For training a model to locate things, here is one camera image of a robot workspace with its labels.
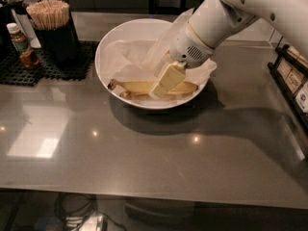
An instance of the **label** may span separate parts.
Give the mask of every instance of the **label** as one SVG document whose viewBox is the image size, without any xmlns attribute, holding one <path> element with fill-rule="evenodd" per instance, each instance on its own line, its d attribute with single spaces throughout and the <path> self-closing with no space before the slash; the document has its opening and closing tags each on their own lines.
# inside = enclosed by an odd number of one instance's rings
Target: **label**
<svg viewBox="0 0 308 231">
<path fill-rule="evenodd" d="M 28 40 L 24 40 L 22 42 L 13 42 L 16 50 L 19 52 L 25 52 L 28 49 Z"/>
<path fill-rule="evenodd" d="M 289 73 L 292 70 L 292 66 L 286 60 L 283 59 L 281 60 L 277 70 L 281 74 L 282 78 L 286 80 Z"/>
<path fill-rule="evenodd" d="M 303 82 L 303 79 L 304 75 L 293 67 L 292 71 L 289 73 L 286 79 L 286 84 L 293 94 L 297 92 L 301 83 Z"/>
<path fill-rule="evenodd" d="M 299 90 L 296 98 L 297 104 L 299 105 L 300 109 L 304 112 L 308 112 L 308 96 L 303 89 Z"/>
</svg>

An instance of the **sauce bottle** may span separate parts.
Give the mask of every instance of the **sauce bottle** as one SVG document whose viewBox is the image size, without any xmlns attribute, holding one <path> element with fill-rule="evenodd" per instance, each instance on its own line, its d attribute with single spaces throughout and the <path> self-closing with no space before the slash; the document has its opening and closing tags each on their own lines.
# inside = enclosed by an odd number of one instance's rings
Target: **sauce bottle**
<svg viewBox="0 0 308 231">
<path fill-rule="evenodd" d="M 28 69 L 38 67 L 39 58 L 37 53 L 29 44 L 27 37 L 20 31 L 18 25 L 16 23 L 9 23 L 7 28 L 11 35 L 11 41 L 19 53 L 19 59 L 22 64 Z"/>
</svg>

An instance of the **white bowl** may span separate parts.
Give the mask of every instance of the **white bowl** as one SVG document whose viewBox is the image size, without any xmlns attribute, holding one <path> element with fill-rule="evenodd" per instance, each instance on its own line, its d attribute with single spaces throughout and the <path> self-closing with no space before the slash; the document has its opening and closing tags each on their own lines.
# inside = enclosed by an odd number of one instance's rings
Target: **white bowl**
<svg viewBox="0 0 308 231">
<path fill-rule="evenodd" d="M 120 99 L 124 103 L 138 108 L 163 110 L 182 105 L 192 100 L 204 89 L 206 83 L 204 83 L 204 85 L 199 85 L 199 89 L 192 94 L 164 98 L 164 100 L 154 100 L 148 96 L 136 96 L 131 100 L 128 100 L 120 97 L 118 92 L 108 89 L 110 79 L 107 78 L 105 72 L 110 72 L 110 69 L 108 69 L 107 65 L 103 65 L 103 61 L 101 61 L 105 47 L 109 43 L 116 40 L 156 40 L 161 33 L 167 30 L 171 25 L 172 23 L 160 19 L 131 20 L 115 27 L 100 41 L 95 54 L 95 68 L 99 80 L 113 96 Z"/>
</svg>

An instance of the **black rubber mat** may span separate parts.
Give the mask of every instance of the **black rubber mat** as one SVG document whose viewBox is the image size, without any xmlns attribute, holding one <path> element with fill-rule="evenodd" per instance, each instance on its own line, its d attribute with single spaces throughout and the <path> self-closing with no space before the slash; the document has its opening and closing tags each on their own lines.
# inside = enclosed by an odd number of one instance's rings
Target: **black rubber mat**
<svg viewBox="0 0 308 231">
<path fill-rule="evenodd" d="M 83 80 L 87 77 L 97 45 L 98 42 L 81 41 L 77 59 L 71 64 L 57 64 L 48 52 L 36 49 L 40 66 L 31 70 L 21 64 L 15 49 L 11 46 L 9 55 L 0 62 L 0 84 L 34 86 L 41 78 Z"/>
</svg>

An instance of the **floor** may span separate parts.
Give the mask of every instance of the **floor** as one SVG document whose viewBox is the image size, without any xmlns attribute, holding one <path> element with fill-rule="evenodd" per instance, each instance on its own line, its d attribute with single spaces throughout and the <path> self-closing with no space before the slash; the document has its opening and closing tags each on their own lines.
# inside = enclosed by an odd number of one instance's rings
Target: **floor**
<svg viewBox="0 0 308 231">
<path fill-rule="evenodd" d="M 71 194 L 65 209 L 85 206 L 88 195 Z M 0 230 L 63 230 L 55 218 L 57 192 L 0 192 Z M 19 208 L 14 204 L 20 202 Z M 308 210 L 91 196 L 91 207 L 108 216 L 108 231 L 307 230 Z M 12 227 L 5 228 L 16 213 Z M 89 226 L 85 231 L 95 230 Z"/>
</svg>

